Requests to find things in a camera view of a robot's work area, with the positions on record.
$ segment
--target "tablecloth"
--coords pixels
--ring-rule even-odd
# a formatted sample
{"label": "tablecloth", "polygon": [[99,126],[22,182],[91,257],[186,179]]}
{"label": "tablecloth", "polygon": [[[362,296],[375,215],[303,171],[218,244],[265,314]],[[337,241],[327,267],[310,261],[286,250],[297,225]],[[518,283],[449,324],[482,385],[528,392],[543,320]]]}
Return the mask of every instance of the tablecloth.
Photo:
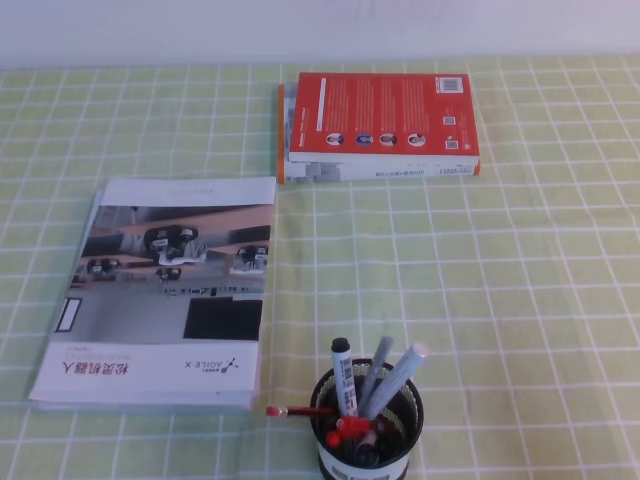
{"label": "tablecloth", "polygon": [[[273,175],[301,70],[469,72],[478,177],[281,187],[252,415],[25,398],[106,178]],[[318,479],[332,338],[431,350],[410,480],[638,478],[640,56],[0,73],[0,478]]]}

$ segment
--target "black mesh pen holder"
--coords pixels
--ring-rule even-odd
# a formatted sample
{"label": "black mesh pen holder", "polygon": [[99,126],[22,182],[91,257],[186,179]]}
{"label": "black mesh pen holder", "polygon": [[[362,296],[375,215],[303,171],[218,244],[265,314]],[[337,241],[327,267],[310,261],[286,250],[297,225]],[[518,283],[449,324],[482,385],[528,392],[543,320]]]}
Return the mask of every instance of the black mesh pen holder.
{"label": "black mesh pen holder", "polygon": [[[370,359],[353,360],[356,396],[360,399],[360,387],[371,366]],[[393,367],[387,363],[380,369],[376,386]],[[338,408],[333,369],[320,379],[311,396],[312,407]],[[312,418],[311,428],[318,446],[318,463],[322,476],[327,480],[401,480],[409,467],[409,452],[422,432],[424,411],[420,394],[411,380],[391,399],[378,419],[385,425],[375,448],[379,456],[374,466],[358,465],[350,454],[353,445],[331,448],[327,434],[335,430],[336,418]]]}

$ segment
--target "red book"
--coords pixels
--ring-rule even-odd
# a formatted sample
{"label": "red book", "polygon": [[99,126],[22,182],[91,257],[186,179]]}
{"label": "red book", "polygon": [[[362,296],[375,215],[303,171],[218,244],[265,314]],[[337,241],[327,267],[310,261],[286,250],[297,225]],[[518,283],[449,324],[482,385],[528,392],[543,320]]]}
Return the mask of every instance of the red book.
{"label": "red book", "polygon": [[469,77],[301,73],[288,161],[437,164],[440,175],[477,174]]}

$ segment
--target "white book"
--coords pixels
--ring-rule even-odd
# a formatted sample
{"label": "white book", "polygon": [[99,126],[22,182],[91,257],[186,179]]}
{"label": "white book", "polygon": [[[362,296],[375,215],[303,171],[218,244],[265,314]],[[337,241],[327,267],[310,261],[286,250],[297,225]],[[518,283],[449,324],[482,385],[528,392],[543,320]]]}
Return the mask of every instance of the white book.
{"label": "white book", "polygon": [[250,408],[274,195],[275,178],[110,181],[30,400]]}

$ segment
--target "stack of books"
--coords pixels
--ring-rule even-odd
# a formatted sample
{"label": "stack of books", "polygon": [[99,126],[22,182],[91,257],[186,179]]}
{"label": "stack of books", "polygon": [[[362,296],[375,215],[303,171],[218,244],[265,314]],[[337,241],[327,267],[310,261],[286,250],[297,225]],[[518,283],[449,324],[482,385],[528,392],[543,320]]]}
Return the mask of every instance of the stack of books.
{"label": "stack of books", "polygon": [[278,125],[279,183],[480,171],[468,75],[301,73]]}
{"label": "stack of books", "polygon": [[248,409],[275,184],[110,181],[29,398],[49,408]]}

